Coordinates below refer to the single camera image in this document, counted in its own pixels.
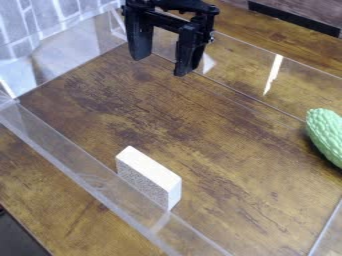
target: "wooden table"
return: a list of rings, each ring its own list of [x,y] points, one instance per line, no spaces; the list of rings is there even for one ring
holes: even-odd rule
[[[212,2],[217,30],[340,75],[338,39]],[[302,121],[171,70],[157,56],[133,62],[124,45],[21,104],[111,168],[132,145],[175,170],[183,198],[172,211],[233,254],[306,254],[342,194],[338,169]],[[340,107],[338,95],[330,98]],[[0,202],[54,255],[163,254],[4,127],[0,134]]]

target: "green vegetable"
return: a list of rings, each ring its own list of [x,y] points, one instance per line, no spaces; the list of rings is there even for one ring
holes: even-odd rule
[[[342,168],[342,118],[331,110],[318,108],[307,112],[307,134],[326,158]]]

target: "robotic arm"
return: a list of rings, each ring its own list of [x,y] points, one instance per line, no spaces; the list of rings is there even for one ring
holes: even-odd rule
[[[184,21],[155,11],[177,10],[180,14],[193,12],[195,16]],[[141,60],[151,55],[153,27],[176,34],[176,66],[173,75],[184,76],[197,68],[205,45],[213,40],[213,19],[219,9],[200,0],[127,0],[123,7],[125,30],[131,56]]]

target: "bitter melon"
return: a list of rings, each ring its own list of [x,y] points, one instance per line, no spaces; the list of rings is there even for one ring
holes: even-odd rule
[[[342,168],[342,118],[331,110],[318,108],[307,112],[307,134],[326,158]]]

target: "white foam block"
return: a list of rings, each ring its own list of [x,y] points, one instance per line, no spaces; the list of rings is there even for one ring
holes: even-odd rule
[[[128,146],[116,156],[119,176],[165,210],[181,197],[181,178]]]

